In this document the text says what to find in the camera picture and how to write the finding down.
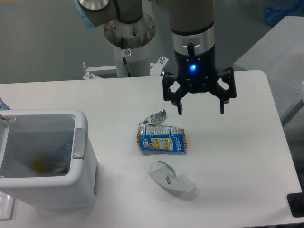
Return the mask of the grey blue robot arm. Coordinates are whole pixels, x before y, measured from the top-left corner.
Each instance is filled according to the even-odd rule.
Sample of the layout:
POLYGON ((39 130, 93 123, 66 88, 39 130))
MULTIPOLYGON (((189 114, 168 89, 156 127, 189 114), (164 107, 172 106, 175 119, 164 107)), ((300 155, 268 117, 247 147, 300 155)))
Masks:
MULTIPOLYGON (((84 24, 104 27, 104 36, 114 49, 119 77, 148 76, 148 45, 156 33, 153 18, 143 12, 140 0, 76 0, 84 24)), ((182 113, 187 93, 209 92, 223 108, 237 96, 234 70, 218 73, 215 64, 213 2, 210 0, 160 0, 169 14, 178 73, 165 73, 163 98, 182 113)))

